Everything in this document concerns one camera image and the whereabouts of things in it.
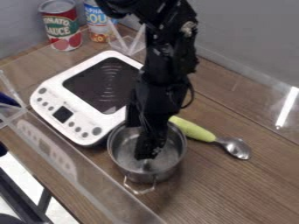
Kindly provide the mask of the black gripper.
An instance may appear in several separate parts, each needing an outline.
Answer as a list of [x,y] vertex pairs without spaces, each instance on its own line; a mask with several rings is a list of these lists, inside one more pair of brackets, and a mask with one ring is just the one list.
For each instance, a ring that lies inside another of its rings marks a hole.
[[191,104],[183,101],[192,89],[188,75],[199,64],[194,45],[151,45],[146,50],[126,108],[126,126],[140,127],[136,160],[155,159],[166,145],[168,119]]

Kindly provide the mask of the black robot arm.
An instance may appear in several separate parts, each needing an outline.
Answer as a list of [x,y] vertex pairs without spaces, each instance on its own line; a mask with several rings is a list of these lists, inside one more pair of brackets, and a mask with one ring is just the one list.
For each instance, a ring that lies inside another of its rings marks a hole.
[[154,159],[167,141],[168,120],[194,101],[188,78],[196,70],[196,12],[187,0],[95,0],[111,18],[135,15],[146,25],[146,58],[126,112],[138,127],[135,159]]

